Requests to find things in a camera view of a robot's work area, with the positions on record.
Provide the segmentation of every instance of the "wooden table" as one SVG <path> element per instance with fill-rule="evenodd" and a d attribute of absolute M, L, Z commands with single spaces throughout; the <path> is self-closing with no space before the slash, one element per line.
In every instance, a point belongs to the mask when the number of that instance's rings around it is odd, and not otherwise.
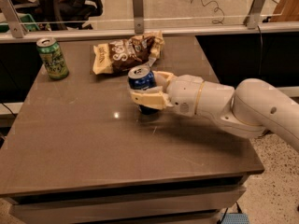
<path fill-rule="evenodd" d="M 92 72 L 100 42 L 61 42 L 63 80 L 40 70 L 0 149 L 10 213 L 26 223 L 215 223 L 263 172 L 249 140 L 171 110 L 141 115 L 125 74 Z M 154 70 L 218 81 L 194 37 L 165 43 Z"/>

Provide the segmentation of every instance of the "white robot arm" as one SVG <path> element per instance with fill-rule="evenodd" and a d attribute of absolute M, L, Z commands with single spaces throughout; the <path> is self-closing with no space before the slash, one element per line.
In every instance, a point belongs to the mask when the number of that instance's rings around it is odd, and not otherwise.
<path fill-rule="evenodd" d="M 235 89 L 200 77 L 154 74 L 159 94 L 157 89 L 131 91 L 135 103 L 158 109 L 170 106 L 189 117 L 200 115 L 240 137 L 258 137 L 270 130 L 299 152 L 299 104 L 270 84 L 251 78 Z"/>

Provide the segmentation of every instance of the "soda can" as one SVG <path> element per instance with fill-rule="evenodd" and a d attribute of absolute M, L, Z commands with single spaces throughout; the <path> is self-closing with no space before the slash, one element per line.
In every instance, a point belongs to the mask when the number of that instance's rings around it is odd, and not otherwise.
<path fill-rule="evenodd" d="M 155 76 L 147 65 L 141 64 L 132 68 L 128 74 L 128 82 L 133 90 L 146 90 L 156 87 Z M 149 108 L 139 105 L 139 110 L 142 114 L 150 115 L 159 111 L 159 109 Z"/>
<path fill-rule="evenodd" d="M 39 56 L 51 79 L 63 79 L 69 71 L 59 44 L 54 38 L 42 38 L 36 42 Z"/>

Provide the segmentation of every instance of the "can top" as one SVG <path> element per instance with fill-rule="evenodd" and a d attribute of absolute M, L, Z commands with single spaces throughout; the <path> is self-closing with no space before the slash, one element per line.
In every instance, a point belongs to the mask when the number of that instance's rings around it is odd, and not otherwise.
<path fill-rule="evenodd" d="M 138 78 L 145 77 L 149 72 L 150 72 L 150 68 L 145 64 L 141 64 L 132 68 L 129 71 L 128 77 L 133 79 L 138 79 Z"/>
<path fill-rule="evenodd" d="M 56 40 L 52 37 L 49 38 L 41 38 L 39 39 L 36 44 L 41 48 L 47 48 L 55 44 Z"/>

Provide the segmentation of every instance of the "green basket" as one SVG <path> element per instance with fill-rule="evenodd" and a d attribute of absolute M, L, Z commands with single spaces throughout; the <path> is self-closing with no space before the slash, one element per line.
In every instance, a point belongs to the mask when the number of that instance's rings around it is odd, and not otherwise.
<path fill-rule="evenodd" d="M 36 21 L 30 14 L 25 14 L 20 16 L 22 23 L 25 23 L 25 27 L 29 32 L 39 31 L 39 27 L 36 25 Z M 7 21 L 0 22 L 0 33 L 5 33 L 9 30 Z"/>

